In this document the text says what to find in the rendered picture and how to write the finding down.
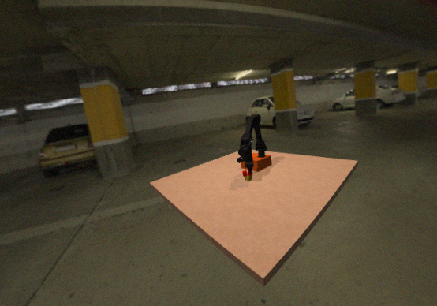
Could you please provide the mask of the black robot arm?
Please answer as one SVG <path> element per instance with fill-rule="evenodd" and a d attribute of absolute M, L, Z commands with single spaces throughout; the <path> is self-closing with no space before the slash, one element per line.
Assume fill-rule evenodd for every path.
<path fill-rule="evenodd" d="M 255 132 L 256 132 L 256 150 L 258 151 L 259 158 L 264 158 L 266 157 L 266 155 L 264 154 L 264 151 L 267 150 L 266 145 L 264 144 L 264 141 L 262 139 L 262 134 L 261 134 L 261 130 L 260 130 L 260 115 L 259 114 L 252 114 L 249 118 L 248 118 L 248 124 L 245 130 L 245 133 L 243 134 L 242 138 L 241 138 L 241 149 L 239 149 L 238 154 L 241 156 L 239 158 L 237 158 L 237 162 L 241 163 L 246 161 L 245 160 L 245 155 L 247 155 L 248 153 L 252 153 L 252 129 L 253 126 L 255 128 Z"/>

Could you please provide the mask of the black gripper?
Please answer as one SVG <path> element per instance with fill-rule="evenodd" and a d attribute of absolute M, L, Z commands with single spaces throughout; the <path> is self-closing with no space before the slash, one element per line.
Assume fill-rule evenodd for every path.
<path fill-rule="evenodd" d="M 252 168 L 254 167 L 252 153 L 245 155 L 245 160 L 245 168 L 248 168 L 249 173 L 252 173 Z"/>

